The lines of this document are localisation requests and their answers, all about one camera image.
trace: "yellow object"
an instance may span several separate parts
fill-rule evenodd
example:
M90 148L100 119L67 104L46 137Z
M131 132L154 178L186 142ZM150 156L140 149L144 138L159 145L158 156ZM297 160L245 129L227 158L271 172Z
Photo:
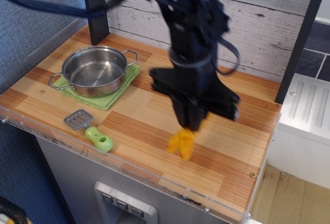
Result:
M179 150L181 159L187 161L192 155L195 146L195 137L195 132L188 128L182 128L171 137L166 146L166 151L173 153L174 151Z
M15 222L12 219L8 219L8 221L6 222L6 224L15 224Z

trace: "toy spatula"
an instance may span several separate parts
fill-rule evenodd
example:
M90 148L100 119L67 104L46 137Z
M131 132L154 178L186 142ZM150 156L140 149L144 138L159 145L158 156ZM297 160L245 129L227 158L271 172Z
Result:
M96 127L91 127L89 123L93 120L93 116L83 109L79 109L64 119L64 122L73 130L84 128L86 137L94 143L94 145L105 152L110 151L113 145L112 139L102 134Z

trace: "white wood panel wall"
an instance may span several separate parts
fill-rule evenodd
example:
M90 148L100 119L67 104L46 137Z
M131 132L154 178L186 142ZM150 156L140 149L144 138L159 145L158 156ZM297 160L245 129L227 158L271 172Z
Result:
M280 82L310 0L220 0L230 16L225 38L241 53L239 71ZM151 0L127 0L108 12L114 34L164 49L170 36L158 5ZM219 64L236 60L219 47Z

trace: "beige floor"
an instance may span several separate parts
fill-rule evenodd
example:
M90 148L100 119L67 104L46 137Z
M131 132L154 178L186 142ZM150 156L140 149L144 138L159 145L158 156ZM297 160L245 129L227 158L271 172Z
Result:
M330 190L267 166L252 218L262 224L330 224Z

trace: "pot handle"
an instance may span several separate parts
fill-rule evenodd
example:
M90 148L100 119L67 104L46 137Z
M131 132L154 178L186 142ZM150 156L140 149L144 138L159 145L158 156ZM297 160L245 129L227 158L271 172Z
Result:
M60 74L62 74L62 72L60 72L60 73L55 73L55 74L51 75L50 78L49 78L49 81L48 81L48 85L49 85L50 87L55 88L56 90L63 90L63 89L69 88L69 87L73 87L73 89L76 90L76 87L75 87L74 85L64 86L64 87L60 87L60 88L58 88L58 87L52 85L51 82L52 82L53 77L55 77L55 76L57 76L57 75L60 75Z
M136 53L136 52L134 52L134 51L132 51L132 50L124 50L124 51L122 51L123 54L124 54L125 52L131 52L131 53L135 54L135 56L136 56L135 61L131 62L131 63L128 64L127 66L133 65L133 64L135 64L135 63L138 62L138 59L139 59L139 55L138 55L138 53Z

